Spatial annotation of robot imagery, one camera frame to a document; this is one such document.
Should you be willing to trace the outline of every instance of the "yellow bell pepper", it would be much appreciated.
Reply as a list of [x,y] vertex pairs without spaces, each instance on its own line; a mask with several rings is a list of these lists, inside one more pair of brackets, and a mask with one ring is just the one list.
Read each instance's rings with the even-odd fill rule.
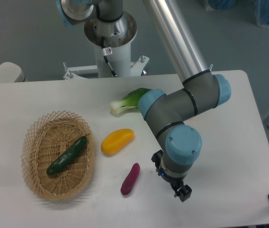
[[129,144],[134,136],[135,133],[131,129],[116,130],[103,140],[101,150],[106,155],[113,155]]

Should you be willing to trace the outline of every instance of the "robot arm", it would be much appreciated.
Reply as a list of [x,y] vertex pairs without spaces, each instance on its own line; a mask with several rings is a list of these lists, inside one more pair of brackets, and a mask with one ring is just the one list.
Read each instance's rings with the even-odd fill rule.
[[[86,11],[94,7],[91,15],[96,11],[94,44],[100,42],[97,39],[100,37],[113,43],[115,36],[112,34],[117,35],[113,29],[117,28],[117,23],[121,23],[123,15],[127,15],[123,13],[122,0],[77,0],[79,1],[84,3],[80,6],[86,7]],[[162,90],[149,91],[140,99],[139,109],[162,148],[152,157],[158,175],[170,183],[175,197],[185,201],[192,190],[189,186],[184,186],[183,179],[200,154],[202,139],[198,131],[185,125],[184,121],[228,101],[231,87],[222,75],[213,75],[207,68],[175,0],[143,1],[184,88],[169,95]],[[100,3],[91,6],[85,4],[88,2]],[[90,27],[87,22],[85,30]],[[126,28],[121,31],[119,35],[125,32],[124,36],[127,37],[129,30]]]

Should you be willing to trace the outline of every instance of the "metal bracket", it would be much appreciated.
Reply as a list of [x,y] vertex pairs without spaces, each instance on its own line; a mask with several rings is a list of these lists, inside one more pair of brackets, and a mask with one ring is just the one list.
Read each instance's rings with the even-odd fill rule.
[[[137,62],[131,62],[130,76],[142,76],[146,75],[144,67],[149,61],[149,57],[141,56]],[[85,78],[85,76],[79,75],[89,75],[89,74],[97,74],[96,65],[93,66],[77,66],[77,67],[67,67],[66,62],[63,62],[65,75],[63,78],[65,80],[70,79],[79,79]]]

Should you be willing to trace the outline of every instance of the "green cucumber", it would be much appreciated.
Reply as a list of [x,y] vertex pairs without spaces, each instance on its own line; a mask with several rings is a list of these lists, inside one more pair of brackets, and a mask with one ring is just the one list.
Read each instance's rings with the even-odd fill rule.
[[65,152],[63,152],[47,169],[48,175],[62,172],[82,152],[87,144],[87,137],[78,138]]

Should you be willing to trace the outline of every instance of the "silver cylinder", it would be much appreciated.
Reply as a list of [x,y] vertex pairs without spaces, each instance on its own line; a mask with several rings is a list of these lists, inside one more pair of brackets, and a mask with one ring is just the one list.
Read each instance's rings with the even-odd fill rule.
[[181,81],[207,70],[176,0],[144,0]]

